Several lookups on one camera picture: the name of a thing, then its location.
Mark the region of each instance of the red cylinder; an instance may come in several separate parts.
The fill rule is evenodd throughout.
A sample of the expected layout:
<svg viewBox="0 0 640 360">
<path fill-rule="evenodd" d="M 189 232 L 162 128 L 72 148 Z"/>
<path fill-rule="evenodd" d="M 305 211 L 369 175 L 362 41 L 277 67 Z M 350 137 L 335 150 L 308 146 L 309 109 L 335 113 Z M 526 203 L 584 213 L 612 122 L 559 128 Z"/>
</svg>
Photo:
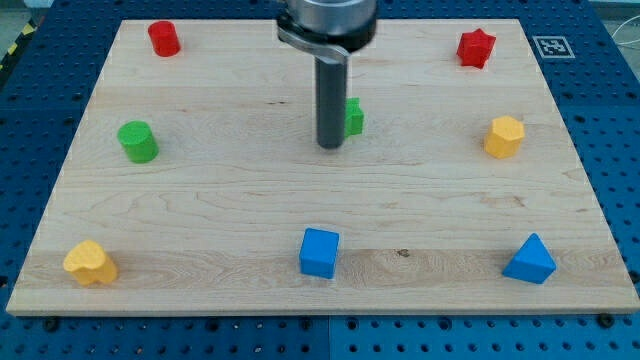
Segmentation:
<svg viewBox="0 0 640 360">
<path fill-rule="evenodd" d="M 149 37 L 158 56 L 173 56 L 180 51 L 176 27 L 171 21 L 156 21 L 149 26 Z"/>
</svg>

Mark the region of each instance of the table surface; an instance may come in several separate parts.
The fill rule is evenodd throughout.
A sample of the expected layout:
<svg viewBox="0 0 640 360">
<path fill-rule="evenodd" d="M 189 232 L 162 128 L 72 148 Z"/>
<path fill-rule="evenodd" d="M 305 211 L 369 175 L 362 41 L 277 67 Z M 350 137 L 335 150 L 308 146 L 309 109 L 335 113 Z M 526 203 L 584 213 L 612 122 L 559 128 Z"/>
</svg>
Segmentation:
<svg viewBox="0 0 640 360">
<path fill-rule="evenodd" d="M 153 55 L 150 23 L 124 21 L 116 35 L 12 314 L 638 309 L 518 21 L 381 21 L 350 69 L 365 133 L 337 151 L 313 141 L 312 58 L 279 43 L 273 22 L 176 21 L 183 50 L 166 59 Z M 462 68 L 457 41 L 478 27 L 496 47 L 485 69 Z M 527 137 L 496 160 L 482 138 L 505 114 Z M 133 119 L 158 140 L 149 164 L 129 163 L 117 143 Z M 306 227 L 341 234 L 334 280 L 299 273 Z M 542 286 L 501 276 L 532 232 L 558 264 Z M 85 289 L 64 273 L 85 238 L 112 255 L 115 283 Z"/>
</svg>

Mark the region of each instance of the blue cube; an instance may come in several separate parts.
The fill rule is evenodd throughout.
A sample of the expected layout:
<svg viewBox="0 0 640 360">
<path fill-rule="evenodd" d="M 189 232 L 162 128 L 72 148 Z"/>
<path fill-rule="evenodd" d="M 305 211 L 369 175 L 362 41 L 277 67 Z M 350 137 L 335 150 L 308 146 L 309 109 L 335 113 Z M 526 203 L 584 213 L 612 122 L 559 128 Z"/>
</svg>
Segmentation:
<svg viewBox="0 0 640 360">
<path fill-rule="evenodd" d="M 540 240 L 538 234 L 531 234 L 520 250 L 511 259 L 502 275 L 542 284 L 556 270 L 556 263 Z"/>
<path fill-rule="evenodd" d="M 300 272 L 332 279 L 338 255 L 340 235 L 308 228 L 300 248 Z"/>
</svg>

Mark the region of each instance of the red star block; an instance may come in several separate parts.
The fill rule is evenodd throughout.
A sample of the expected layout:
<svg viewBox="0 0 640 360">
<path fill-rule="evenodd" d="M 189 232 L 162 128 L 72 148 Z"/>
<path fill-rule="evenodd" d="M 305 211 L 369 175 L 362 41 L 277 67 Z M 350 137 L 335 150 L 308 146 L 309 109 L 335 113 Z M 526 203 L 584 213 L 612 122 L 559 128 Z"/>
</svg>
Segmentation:
<svg viewBox="0 0 640 360">
<path fill-rule="evenodd" d="M 462 66 L 475 66 L 482 69 L 491 55 L 495 42 L 495 36 L 487 35 L 481 29 L 463 33 L 457 52 L 462 59 Z"/>
</svg>

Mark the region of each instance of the blue triangular block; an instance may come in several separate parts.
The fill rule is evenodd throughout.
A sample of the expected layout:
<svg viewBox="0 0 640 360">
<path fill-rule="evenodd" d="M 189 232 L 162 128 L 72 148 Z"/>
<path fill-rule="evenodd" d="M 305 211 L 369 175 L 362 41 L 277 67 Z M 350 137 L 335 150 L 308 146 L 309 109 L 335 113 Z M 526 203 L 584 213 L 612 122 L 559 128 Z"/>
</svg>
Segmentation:
<svg viewBox="0 0 640 360">
<path fill-rule="evenodd" d="M 533 233 L 511 259 L 502 275 L 542 284 L 555 270 L 556 263 L 551 254 L 538 234 Z"/>
</svg>

